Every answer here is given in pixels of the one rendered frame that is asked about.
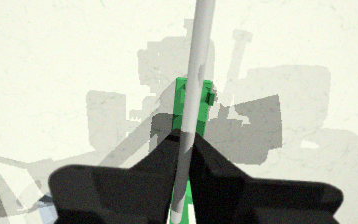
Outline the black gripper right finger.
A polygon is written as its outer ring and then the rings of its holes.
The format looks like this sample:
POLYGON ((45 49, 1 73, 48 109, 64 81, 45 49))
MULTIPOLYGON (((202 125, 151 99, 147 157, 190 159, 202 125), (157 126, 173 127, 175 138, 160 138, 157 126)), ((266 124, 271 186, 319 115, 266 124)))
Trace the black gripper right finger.
POLYGON ((327 211, 344 202, 330 183, 250 177, 195 131, 189 180, 196 224, 243 224, 252 208, 327 211))

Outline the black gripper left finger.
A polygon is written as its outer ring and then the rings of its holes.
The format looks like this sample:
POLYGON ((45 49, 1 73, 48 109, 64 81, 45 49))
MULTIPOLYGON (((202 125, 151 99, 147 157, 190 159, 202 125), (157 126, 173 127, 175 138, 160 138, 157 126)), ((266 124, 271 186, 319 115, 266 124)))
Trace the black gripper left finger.
POLYGON ((57 217, 65 209, 143 215, 167 224, 181 129, 175 128, 129 169, 67 164, 53 171, 48 188, 57 217))

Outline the grey pin with red cap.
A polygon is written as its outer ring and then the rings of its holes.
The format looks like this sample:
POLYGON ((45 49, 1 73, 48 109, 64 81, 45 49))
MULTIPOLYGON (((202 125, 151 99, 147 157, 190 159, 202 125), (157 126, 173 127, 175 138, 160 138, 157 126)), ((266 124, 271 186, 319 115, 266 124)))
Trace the grey pin with red cap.
POLYGON ((216 0, 196 0, 171 222, 182 218, 216 0))

